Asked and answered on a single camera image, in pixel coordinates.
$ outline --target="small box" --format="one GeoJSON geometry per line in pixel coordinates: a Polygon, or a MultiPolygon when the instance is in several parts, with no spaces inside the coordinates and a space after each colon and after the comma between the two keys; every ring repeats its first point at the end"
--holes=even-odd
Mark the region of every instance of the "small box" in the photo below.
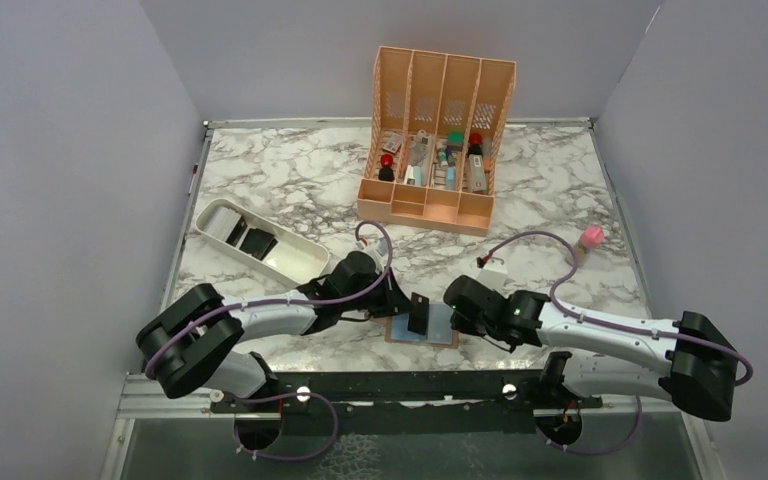
{"type": "Polygon", "coordinates": [[[390,152],[392,154],[396,154],[396,153],[399,153],[399,148],[401,148],[401,146],[402,146],[402,135],[399,133],[394,133],[390,135],[390,137],[384,143],[384,146],[381,147],[381,150],[384,150],[385,152],[390,152]]]}
{"type": "Polygon", "coordinates": [[[467,161],[467,190],[472,193],[487,191],[487,176],[484,174],[484,159],[481,155],[470,155],[467,161]]]}

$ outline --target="white tray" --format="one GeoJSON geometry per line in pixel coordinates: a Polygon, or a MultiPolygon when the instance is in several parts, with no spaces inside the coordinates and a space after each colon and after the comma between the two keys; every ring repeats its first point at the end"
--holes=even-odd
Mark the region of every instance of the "white tray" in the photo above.
{"type": "Polygon", "coordinates": [[[204,207],[204,210],[196,217],[195,229],[213,248],[291,288],[321,276],[331,258],[331,254],[322,245],[311,242],[224,198],[217,198],[204,207]],[[259,228],[275,235],[275,240],[278,243],[261,261],[228,245],[221,239],[207,234],[204,229],[213,215],[213,211],[218,207],[235,210],[243,216],[249,228],[259,228]]]}

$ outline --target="black object in tray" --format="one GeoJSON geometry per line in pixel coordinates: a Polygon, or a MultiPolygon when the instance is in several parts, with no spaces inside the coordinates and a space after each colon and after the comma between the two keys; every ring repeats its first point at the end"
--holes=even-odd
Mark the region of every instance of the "black object in tray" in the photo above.
{"type": "Polygon", "coordinates": [[[231,234],[225,239],[225,243],[236,247],[244,233],[246,233],[246,219],[240,218],[240,221],[231,230],[231,234]]]}
{"type": "Polygon", "coordinates": [[[240,245],[240,250],[258,260],[263,260],[263,257],[267,256],[277,243],[275,235],[259,228],[250,228],[246,238],[243,239],[243,244],[240,245]]]}

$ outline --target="screw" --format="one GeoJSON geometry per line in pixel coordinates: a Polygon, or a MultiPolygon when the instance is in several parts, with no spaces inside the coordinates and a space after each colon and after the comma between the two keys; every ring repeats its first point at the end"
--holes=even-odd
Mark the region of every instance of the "screw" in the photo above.
{"type": "Polygon", "coordinates": [[[504,395],[508,400],[513,400],[516,398],[516,386],[512,383],[506,383],[502,387],[502,395],[504,395]]]}
{"type": "Polygon", "coordinates": [[[222,390],[211,390],[210,395],[208,395],[208,397],[210,398],[211,402],[219,403],[225,399],[225,394],[222,393],[222,390]]]}
{"type": "Polygon", "coordinates": [[[302,403],[310,400],[310,396],[304,395],[305,393],[310,393],[310,389],[302,385],[296,390],[296,393],[301,393],[302,395],[296,396],[296,399],[302,403]]]}

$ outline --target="blue item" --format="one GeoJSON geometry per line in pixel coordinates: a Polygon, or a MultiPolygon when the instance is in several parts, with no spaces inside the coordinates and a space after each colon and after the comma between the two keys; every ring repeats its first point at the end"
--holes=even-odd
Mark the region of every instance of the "blue item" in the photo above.
{"type": "Polygon", "coordinates": [[[455,189],[455,167],[449,167],[449,169],[446,170],[446,189],[455,189]]]}
{"type": "Polygon", "coordinates": [[[422,167],[413,167],[413,179],[414,182],[420,187],[425,186],[425,173],[422,171],[422,167]]]}

